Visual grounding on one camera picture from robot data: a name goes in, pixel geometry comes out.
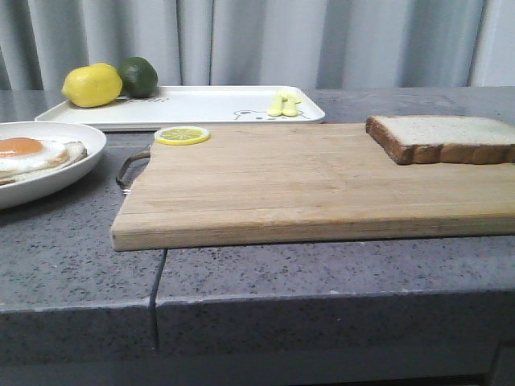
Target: egg white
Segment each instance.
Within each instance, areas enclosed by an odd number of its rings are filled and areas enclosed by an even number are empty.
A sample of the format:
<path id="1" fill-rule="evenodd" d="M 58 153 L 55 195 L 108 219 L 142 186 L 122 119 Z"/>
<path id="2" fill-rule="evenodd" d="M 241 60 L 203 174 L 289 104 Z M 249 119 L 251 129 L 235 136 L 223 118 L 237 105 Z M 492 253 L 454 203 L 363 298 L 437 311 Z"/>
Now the egg white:
<path id="1" fill-rule="evenodd" d="M 0 157 L 0 179 L 55 167 L 68 160 L 68 151 L 64 143 L 47 140 L 39 141 L 43 148 L 37 153 Z"/>

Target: egg yolk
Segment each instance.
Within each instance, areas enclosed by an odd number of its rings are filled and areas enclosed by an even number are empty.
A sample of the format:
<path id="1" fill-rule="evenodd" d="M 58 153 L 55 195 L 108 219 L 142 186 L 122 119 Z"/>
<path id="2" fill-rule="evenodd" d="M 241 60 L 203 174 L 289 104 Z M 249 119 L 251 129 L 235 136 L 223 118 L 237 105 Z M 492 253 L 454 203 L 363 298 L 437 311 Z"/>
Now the egg yolk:
<path id="1" fill-rule="evenodd" d="M 32 138 L 9 138 L 0 140 L 0 158 L 38 153 L 43 144 Z"/>

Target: toast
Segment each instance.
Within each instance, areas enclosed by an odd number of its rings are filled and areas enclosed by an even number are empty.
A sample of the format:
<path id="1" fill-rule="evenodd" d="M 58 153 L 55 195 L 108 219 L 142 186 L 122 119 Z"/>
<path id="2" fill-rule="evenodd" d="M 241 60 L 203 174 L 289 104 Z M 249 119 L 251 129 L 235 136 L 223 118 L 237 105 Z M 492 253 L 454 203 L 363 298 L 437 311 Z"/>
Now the toast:
<path id="1" fill-rule="evenodd" d="M 489 118 L 372 116 L 366 132 L 399 165 L 515 162 L 515 127 Z"/>

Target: white plate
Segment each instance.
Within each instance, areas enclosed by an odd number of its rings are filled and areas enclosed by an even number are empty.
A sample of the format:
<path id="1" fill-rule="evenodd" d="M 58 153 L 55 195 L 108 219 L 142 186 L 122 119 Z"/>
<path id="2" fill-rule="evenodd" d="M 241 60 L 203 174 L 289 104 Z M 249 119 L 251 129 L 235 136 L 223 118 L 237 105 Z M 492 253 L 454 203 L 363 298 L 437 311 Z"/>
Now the white plate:
<path id="1" fill-rule="evenodd" d="M 301 100 L 297 117 L 266 114 L 278 90 L 292 92 Z M 164 86 L 151 98 L 121 97 L 91 109 L 65 101 L 35 120 L 84 123 L 104 131 L 155 131 L 169 125 L 316 123 L 324 117 L 325 113 L 295 87 Z"/>
<path id="2" fill-rule="evenodd" d="M 0 209 L 50 195 L 85 176 L 97 164 L 105 148 L 105 134 L 91 126 L 56 122 L 0 123 L 0 139 L 30 137 L 61 142 L 84 143 L 88 156 L 35 179 L 0 186 Z"/>

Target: slice of bread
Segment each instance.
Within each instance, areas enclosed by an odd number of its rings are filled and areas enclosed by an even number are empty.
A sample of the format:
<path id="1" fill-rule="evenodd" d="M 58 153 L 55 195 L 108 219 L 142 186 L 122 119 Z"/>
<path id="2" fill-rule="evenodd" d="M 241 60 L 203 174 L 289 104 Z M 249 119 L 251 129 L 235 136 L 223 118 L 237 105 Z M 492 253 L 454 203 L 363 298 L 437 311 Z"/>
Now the slice of bread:
<path id="1" fill-rule="evenodd" d="M 515 127 L 489 118 L 372 116 L 366 131 L 399 165 L 515 162 Z"/>
<path id="2" fill-rule="evenodd" d="M 35 170 L 28 173 L 20 173 L 18 175 L 5 177 L 4 179 L 0 179 L 0 186 L 7 185 L 9 183 L 19 183 L 21 181 L 27 181 L 29 179 L 36 179 L 43 175 L 48 175 L 56 170 L 63 169 L 66 166 L 70 166 L 76 162 L 79 162 L 81 159 L 88 156 L 88 151 L 82 142 L 68 142 L 64 145 L 68 151 L 68 159 L 65 162 L 59 164 L 58 166 L 50 167 L 47 169 Z"/>

